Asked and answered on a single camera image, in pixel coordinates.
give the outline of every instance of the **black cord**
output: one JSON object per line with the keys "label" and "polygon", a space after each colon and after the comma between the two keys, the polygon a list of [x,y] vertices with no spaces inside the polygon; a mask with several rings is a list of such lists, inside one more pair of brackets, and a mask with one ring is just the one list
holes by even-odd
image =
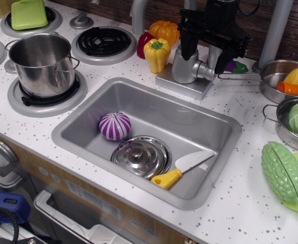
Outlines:
{"label": "black cord", "polygon": [[251,16],[251,15],[255,14],[257,12],[257,10],[259,9],[259,7],[260,7],[260,0],[258,0],[257,7],[252,12],[245,13],[244,11],[241,10],[241,8],[239,6],[240,2],[241,2],[241,0],[237,0],[237,8],[238,8],[239,12],[242,13],[243,15],[245,15],[245,16]]}
{"label": "black cord", "polygon": [[0,214],[5,215],[6,217],[8,217],[11,220],[11,222],[13,224],[13,229],[14,229],[14,235],[13,235],[11,244],[16,244],[17,240],[18,240],[18,236],[19,236],[19,225],[18,225],[15,214],[3,207],[0,207]]}

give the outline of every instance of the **yellow bell pepper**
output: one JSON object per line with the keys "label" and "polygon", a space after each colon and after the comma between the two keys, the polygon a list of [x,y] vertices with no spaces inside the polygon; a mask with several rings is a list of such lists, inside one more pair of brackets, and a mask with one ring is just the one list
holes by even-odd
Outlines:
{"label": "yellow bell pepper", "polygon": [[167,40],[163,38],[151,39],[144,45],[143,52],[149,63],[152,73],[159,73],[167,64],[171,48]]}

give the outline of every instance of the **toy corn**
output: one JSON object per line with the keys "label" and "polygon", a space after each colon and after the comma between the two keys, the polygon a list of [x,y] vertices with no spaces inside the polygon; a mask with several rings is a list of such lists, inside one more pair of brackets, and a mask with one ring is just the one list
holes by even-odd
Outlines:
{"label": "toy corn", "polygon": [[292,70],[284,79],[284,82],[292,84],[292,85],[298,85],[298,69]]}
{"label": "toy corn", "polygon": [[168,41],[163,38],[151,39],[144,45],[143,52],[151,72],[156,74],[163,70],[167,64],[171,48]]}

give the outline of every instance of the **toy pumpkin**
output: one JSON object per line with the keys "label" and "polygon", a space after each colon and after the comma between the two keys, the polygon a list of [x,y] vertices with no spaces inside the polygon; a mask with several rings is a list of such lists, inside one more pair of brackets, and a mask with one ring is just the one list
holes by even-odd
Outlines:
{"label": "toy pumpkin", "polygon": [[158,20],[150,26],[149,33],[153,35],[155,39],[163,38],[168,41],[170,46],[173,46],[180,37],[180,32],[177,28],[178,26],[175,23]]}

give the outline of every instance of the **purple striped onion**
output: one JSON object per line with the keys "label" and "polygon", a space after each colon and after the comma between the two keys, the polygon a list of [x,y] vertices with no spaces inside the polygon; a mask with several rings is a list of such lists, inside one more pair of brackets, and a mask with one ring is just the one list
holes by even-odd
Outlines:
{"label": "purple striped onion", "polygon": [[99,130],[103,137],[117,141],[126,137],[131,129],[129,118],[120,112],[108,113],[99,123]]}

